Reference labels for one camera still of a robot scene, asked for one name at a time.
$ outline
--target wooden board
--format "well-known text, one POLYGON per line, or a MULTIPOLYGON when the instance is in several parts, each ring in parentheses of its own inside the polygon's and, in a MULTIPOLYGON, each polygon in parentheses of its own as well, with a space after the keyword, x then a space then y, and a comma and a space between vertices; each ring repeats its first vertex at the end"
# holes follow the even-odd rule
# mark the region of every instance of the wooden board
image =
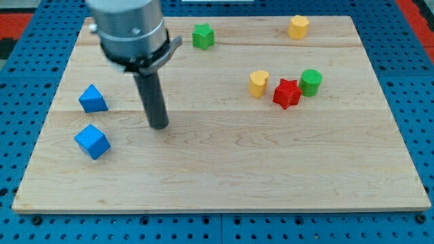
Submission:
POLYGON ((42 214, 420 211, 431 204, 349 17, 166 18, 184 45, 160 71, 169 127, 149 128, 130 75, 105 60, 87 19, 13 209, 42 214), (216 44, 192 47, 197 23, 216 44), (319 93, 282 110, 280 78, 323 74, 319 93), (261 99, 249 74, 270 72, 261 99), (93 83, 110 111, 85 114, 93 83), (112 145, 97 161, 73 137, 93 124, 112 145))

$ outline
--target red surface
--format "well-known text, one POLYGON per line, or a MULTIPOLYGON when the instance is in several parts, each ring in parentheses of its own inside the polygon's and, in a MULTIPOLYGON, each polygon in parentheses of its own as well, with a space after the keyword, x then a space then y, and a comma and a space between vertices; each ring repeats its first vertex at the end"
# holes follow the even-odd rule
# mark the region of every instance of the red surface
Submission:
POLYGON ((33 14, 0 14, 0 39, 13 38, 18 40, 33 14))
POLYGON ((273 96, 273 102, 280 104, 283 109, 290 105, 297 105, 300 101, 302 90, 297 86, 297 80, 287 81, 280 79, 280 85, 276 87, 273 96))
POLYGON ((412 0, 396 0, 396 3, 434 62, 434 33, 429 29, 427 20, 420 15, 419 7, 412 0))

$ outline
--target yellow block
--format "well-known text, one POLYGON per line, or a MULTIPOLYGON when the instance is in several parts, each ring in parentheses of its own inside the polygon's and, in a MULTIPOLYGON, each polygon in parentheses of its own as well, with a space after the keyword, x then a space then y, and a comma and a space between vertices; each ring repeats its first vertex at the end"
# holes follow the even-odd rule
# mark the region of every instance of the yellow block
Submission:
POLYGON ((288 27, 288 35, 293 39, 301 40, 306 37, 308 29, 309 20, 305 16, 294 16, 288 27))
POLYGON ((250 73, 249 92, 255 98, 260 98, 264 95, 265 88, 269 82, 270 74, 264 70, 257 70, 250 73))

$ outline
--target toy block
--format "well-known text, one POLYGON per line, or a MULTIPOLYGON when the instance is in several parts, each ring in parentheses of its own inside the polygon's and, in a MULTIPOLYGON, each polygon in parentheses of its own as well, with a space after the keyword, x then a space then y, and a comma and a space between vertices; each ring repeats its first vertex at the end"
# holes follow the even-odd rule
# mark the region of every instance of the toy block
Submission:
POLYGON ((264 95, 269 76, 270 74, 264 70, 250 73, 249 92, 253 97, 260 98, 264 95))
POLYGON ((308 69, 303 71, 300 78, 300 84, 298 84, 299 88, 303 91, 303 96, 315 96, 322 80, 323 76, 317 70, 308 69))
POLYGON ((104 133, 93 125, 88 125, 84 130, 78 133, 74 139, 80 149, 93 160, 100 157, 110 148, 109 141, 104 133))
POLYGON ((200 47, 203 50, 214 45, 214 30, 207 24, 196 24, 193 31, 193 47, 200 47))
POLYGON ((80 104, 86 113, 107 111, 107 104, 94 85, 90 85, 80 96, 80 104))
POLYGON ((274 91, 273 102, 280 104, 286 110, 289 106, 298 104, 301 93, 301 89, 297 86, 297 80, 280 79, 280 85, 274 91))
POLYGON ((288 27, 288 35, 296 40, 301 40, 307 35, 309 20, 305 16, 294 16, 288 27))

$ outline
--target blue cube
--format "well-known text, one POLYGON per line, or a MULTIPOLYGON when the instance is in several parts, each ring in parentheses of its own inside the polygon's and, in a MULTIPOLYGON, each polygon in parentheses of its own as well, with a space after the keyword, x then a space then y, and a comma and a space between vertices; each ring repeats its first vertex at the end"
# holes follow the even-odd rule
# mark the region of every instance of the blue cube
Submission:
POLYGON ((83 152, 89 155, 93 160, 100 157, 110 148, 109 141, 102 131, 88 125, 84 130, 74 137, 83 152))
POLYGON ((80 96, 79 101, 86 113, 107 111, 109 109, 95 85, 90 85, 80 96))

